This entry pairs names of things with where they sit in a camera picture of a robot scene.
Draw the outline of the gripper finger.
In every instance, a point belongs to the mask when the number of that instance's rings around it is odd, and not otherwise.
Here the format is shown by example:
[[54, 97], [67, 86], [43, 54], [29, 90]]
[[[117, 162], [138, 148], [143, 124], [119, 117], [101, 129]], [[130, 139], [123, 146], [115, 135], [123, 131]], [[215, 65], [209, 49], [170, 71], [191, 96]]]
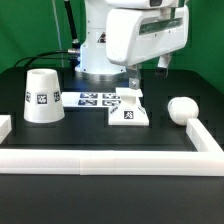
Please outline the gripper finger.
[[129, 67], [129, 87], [138, 89], [140, 87], [140, 73], [137, 65]]
[[156, 76], [159, 78], [166, 78], [168, 76], [168, 67], [171, 61], [171, 54], [167, 53], [161, 55], [156, 68]]

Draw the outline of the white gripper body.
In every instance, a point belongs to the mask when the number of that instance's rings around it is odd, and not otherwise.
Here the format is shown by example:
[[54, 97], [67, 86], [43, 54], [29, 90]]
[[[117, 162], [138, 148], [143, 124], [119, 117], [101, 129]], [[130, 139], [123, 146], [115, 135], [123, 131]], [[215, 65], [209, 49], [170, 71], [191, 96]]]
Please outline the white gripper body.
[[112, 9], [106, 22], [106, 56], [130, 66], [179, 50], [188, 38], [187, 6], [171, 10]]

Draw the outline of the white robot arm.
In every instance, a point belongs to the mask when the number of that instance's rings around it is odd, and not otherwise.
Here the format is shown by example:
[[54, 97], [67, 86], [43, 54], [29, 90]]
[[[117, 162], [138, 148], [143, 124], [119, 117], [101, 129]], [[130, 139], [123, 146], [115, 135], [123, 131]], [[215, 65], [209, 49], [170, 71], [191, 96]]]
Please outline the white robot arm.
[[189, 0], [84, 0], [86, 39], [76, 74], [95, 82], [128, 77], [137, 87], [139, 65], [156, 58], [155, 75], [168, 75], [172, 53], [185, 47]]

